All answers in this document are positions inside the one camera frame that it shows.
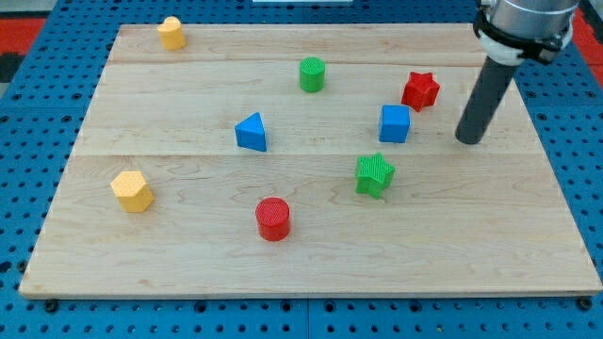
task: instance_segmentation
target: green cylinder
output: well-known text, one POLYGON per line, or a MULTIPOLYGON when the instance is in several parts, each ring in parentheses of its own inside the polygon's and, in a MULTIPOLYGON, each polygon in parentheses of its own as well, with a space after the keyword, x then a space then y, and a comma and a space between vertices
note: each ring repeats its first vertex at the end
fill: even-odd
POLYGON ((307 57, 300 63, 300 87, 308 93, 318 92, 324 87, 324 61, 307 57))

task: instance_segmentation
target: red surface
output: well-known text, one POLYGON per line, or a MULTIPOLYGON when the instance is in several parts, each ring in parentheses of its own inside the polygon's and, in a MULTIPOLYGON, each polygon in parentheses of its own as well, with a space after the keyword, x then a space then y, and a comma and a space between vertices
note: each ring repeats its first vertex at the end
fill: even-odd
POLYGON ((573 26, 574 43, 593 71, 599 86, 603 86, 603 45, 596 40, 593 28, 586 23, 580 9, 576 10, 573 26))
POLYGON ((0 55, 27 54, 46 19, 0 19, 0 55))
POLYGON ((440 85, 433 81, 433 74, 411 72, 401 102, 420 112, 423 107, 435 104, 439 90, 440 85))
POLYGON ((255 208, 258 232, 268 241, 284 239, 291 230, 289 205, 281 198, 265 198, 255 208))

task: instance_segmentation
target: silver metal cylinder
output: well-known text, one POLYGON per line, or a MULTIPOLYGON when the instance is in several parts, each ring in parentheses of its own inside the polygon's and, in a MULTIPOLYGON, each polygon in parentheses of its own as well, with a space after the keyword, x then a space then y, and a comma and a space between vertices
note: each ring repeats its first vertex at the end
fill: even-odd
POLYGON ((579 0, 497 0, 490 23, 524 39, 546 39, 569 24, 579 0))

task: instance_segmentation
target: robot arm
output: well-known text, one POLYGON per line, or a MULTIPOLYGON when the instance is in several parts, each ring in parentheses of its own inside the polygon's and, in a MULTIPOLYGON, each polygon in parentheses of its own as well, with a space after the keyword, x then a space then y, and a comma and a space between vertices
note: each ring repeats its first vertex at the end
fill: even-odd
POLYGON ((481 141, 525 59, 551 63, 572 39, 579 0, 477 0, 473 23, 488 57, 456 129, 462 143, 481 141))

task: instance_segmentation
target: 3d printed block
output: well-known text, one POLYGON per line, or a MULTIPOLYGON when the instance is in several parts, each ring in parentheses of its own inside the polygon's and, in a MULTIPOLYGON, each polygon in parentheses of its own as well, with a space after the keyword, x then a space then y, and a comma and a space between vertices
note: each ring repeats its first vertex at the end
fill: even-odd
POLYGON ((255 208, 260 235, 268 241, 284 239, 291 230, 289 206, 281 198, 265 198, 255 208))
POLYGON ((300 87, 308 93, 324 88, 324 61, 317 57, 307 57, 300 63, 300 87))
POLYGON ((182 25, 176 17, 167 17, 163 24, 159 25, 157 32, 163 48, 167 50, 177 50, 187 45, 182 25))
POLYGON ((235 126, 236 144, 260 152, 266 151, 266 132, 259 113, 253 113, 249 118, 235 126))
POLYGON ((155 199, 140 171, 123 171, 111 188, 125 212, 144 212, 155 199))
POLYGON ((411 72, 401 102, 420 112, 423 107, 435 104, 439 90, 440 85, 433 81, 433 74, 411 72))
POLYGON ((392 184, 395 170, 381 153, 371 157, 360 156, 356 165, 356 193, 379 199, 383 190, 392 184))
POLYGON ((384 105, 379 118, 380 142, 406 142, 411 127, 411 114, 405 105, 384 105))

